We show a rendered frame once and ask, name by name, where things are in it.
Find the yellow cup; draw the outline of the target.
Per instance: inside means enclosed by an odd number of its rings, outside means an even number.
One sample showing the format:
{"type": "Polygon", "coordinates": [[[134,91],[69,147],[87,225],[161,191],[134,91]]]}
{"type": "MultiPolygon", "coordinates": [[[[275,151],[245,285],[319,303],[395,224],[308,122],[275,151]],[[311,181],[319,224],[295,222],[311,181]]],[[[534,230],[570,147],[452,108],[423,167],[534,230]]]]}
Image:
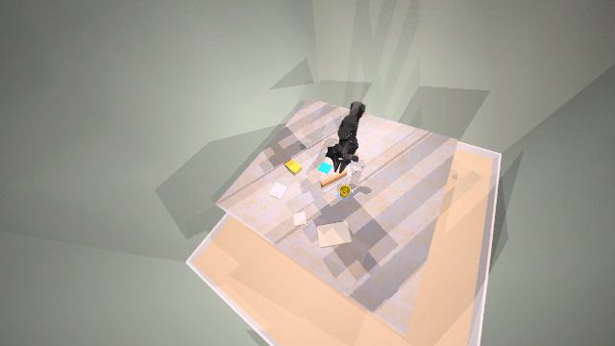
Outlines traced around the yellow cup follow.
{"type": "Polygon", "coordinates": [[[340,191],[340,196],[341,196],[342,198],[347,198],[347,197],[349,197],[349,194],[350,194],[350,192],[351,192],[351,189],[350,189],[350,187],[349,187],[349,186],[347,186],[347,185],[342,185],[342,186],[340,187],[339,191],[340,191]],[[343,191],[343,190],[345,190],[345,191],[343,191]],[[342,193],[342,192],[344,192],[344,193],[342,193]],[[348,194],[347,194],[346,192],[347,192],[348,194]]]}

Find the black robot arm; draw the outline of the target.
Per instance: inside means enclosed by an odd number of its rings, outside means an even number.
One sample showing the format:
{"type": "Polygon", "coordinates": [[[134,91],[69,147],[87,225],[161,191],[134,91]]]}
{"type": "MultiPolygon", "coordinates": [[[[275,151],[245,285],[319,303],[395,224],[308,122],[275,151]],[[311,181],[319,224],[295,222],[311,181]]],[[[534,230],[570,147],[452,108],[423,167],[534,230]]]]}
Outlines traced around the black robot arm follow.
{"type": "MultiPolygon", "coordinates": [[[[354,101],[350,107],[349,115],[346,115],[342,120],[337,135],[339,137],[339,142],[349,143],[351,149],[349,149],[348,154],[354,155],[358,148],[357,143],[357,127],[359,119],[362,117],[365,112],[365,105],[361,102],[354,101]]],[[[342,143],[335,144],[334,146],[328,147],[328,153],[337,153],[340,152],[343,154],[343,146],[342,143]]]]}

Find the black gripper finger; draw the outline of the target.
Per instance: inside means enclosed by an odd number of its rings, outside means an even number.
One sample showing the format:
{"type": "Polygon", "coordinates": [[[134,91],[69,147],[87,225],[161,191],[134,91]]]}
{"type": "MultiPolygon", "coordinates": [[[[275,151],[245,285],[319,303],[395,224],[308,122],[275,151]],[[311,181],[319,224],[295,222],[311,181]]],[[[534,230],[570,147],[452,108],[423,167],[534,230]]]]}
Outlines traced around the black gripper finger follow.
{"type": "Polygon", "coordinates": [[[351,161],[340,160],[339,174],[341,174],[343,172],[343,170],[349,165],[349,163],[352,163],[352,162],[351,161]]]}
{"type": "Polygon", "coordinates": [[[337,159],[332,159],[332,158],[331,158],[331,160],[332,160],[332,162],[333,162],[333,169],[334,169],[334,173],[336,173],[336,171],[337,171],[337,169],[338,169],[338,167],[339,167],[339,165],[340,165],[340,160],[337,160],[337,159]]]}

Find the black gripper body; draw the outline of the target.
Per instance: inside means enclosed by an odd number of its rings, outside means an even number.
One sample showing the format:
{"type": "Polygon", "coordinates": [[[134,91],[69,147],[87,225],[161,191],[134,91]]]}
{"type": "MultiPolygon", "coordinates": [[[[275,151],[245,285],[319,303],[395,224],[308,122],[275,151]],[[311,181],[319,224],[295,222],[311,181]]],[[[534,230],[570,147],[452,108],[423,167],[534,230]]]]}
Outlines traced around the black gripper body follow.
{"type": "Polygon", "coordinates": [[[332,158],[332,159],[343,159],[345,161],[356,161],[358,162],[358,156],[352,155],[352,154],[348,154],[349,149],[351,149],[351,146],[349,143],[346,142],[339,142],[338,144],[342,143],[343,146],[343,154],[341,154],[340,152],[337,153],[327,153],[326,157],[328,158],[332,158]]]}

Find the tan wooden bar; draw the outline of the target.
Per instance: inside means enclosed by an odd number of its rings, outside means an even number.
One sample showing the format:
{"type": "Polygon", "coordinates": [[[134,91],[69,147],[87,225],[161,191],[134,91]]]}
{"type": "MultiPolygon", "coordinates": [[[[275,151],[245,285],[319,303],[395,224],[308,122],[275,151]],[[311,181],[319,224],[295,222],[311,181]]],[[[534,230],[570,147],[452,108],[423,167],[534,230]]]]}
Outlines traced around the tan wooden bar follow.
{"type": "Polygon", "coordinates": [[[325,187],[325,186],[327,186],[327,185],[329,185],[329,184],[331,184],[331,183],[333,183],[333,182],[335,182],[335,181],[337,181],[337,180],[339,180],[339,179],[341,179],[341,178],[343,178],[345,176],[347,176],[347,170],[344,170],[341,174],[338,173],[338,174],[330,177],[326,181],[322,182],[321,183],[321,187],[325,187]]]}

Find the yellow rectangular block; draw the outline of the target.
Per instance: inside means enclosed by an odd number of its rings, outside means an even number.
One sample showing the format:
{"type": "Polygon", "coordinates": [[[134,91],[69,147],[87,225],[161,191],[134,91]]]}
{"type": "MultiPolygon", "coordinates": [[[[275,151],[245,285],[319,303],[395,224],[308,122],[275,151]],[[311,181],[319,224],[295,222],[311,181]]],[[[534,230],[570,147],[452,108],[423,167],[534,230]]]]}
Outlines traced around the yellow rectangular block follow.
{"type": "Polygon", "coordinates": [[[302,166],[300,166],[296,161],[290,160],[285,166],[295,175],[302,170],[302,166]]]}

